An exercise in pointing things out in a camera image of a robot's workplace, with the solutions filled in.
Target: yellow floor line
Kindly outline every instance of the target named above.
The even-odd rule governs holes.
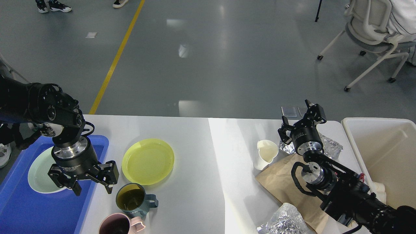
[[[129,29],[126,32],[126,35],[124,36],[123,41],[121,42],[119,50],[117,51],[117,54],[116,54],[116,56],[113,60],[113,63],[111,64],[110,70],[108,70],[107,76],[105,77],[105,80],[104,80],[103,84],[101,85],[100,91],[98,92],[97,97],[95,98],[95,101],[94,101],[94,104],[91,107],[91,110],[89,110],[90,115],[94,115],[95,112],[97,111],[98,105],[100,104],[101,99],[104,95],[104,92],[105,92],[105,90],[108,86],[108,83],[110,82],[111,76],[113,75],[114,70],[116,69],[116,66],[117,66],[117,63],[119,62],[120,56],[123,53],[124,47],[126,46],[126,43],[129,40],[131,31],[133,30],[134,25],[136,24],[137,17],[140,14],[140,11],[141,11],[141,8],[143,7],[144,1],[145,0],[141,0],[140,5],[137,8],[136,13],[134,14],[134,17],[131,20]]]

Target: yellow plate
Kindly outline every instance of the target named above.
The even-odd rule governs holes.
[[[163,180],[172,170],[172,148],[160,139],[144,139],[124,154],[121,169],[126,178],[137,184],[151,185]]]

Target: white clothing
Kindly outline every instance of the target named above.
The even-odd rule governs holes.
[[[416,40],[416,0],[390,0],[393,7],[387,29],[404,36],[400,42]]]

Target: brown paper bag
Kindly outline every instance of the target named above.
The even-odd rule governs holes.
[[[272,164],[266,170],[261,172],[257,177],[257,181],[267,189],[281,203],[288,202],[294,205],[305,222],[313,228],[316,233],[321,234],[328,221],[328,215],[320,208],[322,201],[317,197],[307,196],[301,193],[293,182],[290,172],[295,162],[302,162],[302,156],[292,154],[284,159]],[[306,182],[301,177],[301,169],[296,171],[297,178],[302,187]]]

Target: liquid in mug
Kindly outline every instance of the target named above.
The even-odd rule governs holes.
[[[117,198],[117,204],[124,210],[134,210],[144,201],[144,192],[141,189],[132,189],[120,194]]]
[[[120,217],[113,222],[101,227],[100,234],[127,234],[129,229],[129,220],[125,217]]]

